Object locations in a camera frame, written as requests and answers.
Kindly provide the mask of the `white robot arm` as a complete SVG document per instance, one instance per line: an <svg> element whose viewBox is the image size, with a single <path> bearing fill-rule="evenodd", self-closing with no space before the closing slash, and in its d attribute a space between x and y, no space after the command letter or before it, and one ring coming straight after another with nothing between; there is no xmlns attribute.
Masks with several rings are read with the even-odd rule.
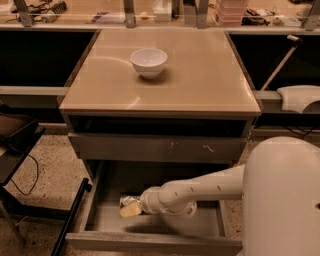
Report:
<svg viewBox="0 0 320 256"><path fill-rule="evenodd" d="M320 148L294 137L262 141L242 165L150 187L119 214L191 218L198 201L236 198L243 256L320 256Z"/></svg>

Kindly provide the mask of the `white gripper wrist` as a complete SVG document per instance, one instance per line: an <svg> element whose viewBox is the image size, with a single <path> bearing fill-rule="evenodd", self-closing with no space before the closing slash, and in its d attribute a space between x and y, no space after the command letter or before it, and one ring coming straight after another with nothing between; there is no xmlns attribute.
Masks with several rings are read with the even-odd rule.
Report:
<svg viewBox="0 0 320 256"><path fill-rule="evenodd" d="M140 203L132 201L120 208L119 214L122 218L128 218L140 215L142 210L148 214L163 214L167 208L160 200L164 195L164 191L156 186L145 190L140 196Z"/></svg>

